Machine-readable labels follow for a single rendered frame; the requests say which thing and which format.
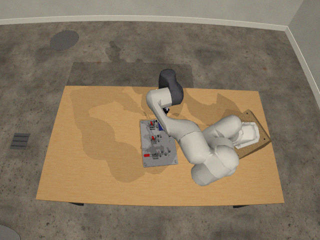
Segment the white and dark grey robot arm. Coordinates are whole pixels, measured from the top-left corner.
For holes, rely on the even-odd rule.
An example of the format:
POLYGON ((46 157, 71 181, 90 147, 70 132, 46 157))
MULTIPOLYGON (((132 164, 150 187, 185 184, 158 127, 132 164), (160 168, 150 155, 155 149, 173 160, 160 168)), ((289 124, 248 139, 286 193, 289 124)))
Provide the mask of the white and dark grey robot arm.
POLYGON ((163 110, 181 104, 184 98, 175 71, 163 69, 158 84, 158 89, 146 94, 146 103, 165 133, 178 142, 188 162, 194 165, 191 169, 194 182, 202 187, 234 174, 239 165, 234 146, 240 149, 258 143, 257 124, 241 122, 231 114, 201 131, 195 122, 168 117, 163 110))

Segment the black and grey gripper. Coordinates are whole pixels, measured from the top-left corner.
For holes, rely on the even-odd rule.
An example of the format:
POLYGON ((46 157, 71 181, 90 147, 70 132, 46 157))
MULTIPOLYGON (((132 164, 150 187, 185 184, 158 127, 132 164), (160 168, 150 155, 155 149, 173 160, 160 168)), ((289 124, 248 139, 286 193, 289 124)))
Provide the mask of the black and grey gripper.
POLYGON ((163 108, 163 111, 165 112, 165 114, 167 115, 167 113, 169 112, 169 107, 165 107, 165 108, 163 108))

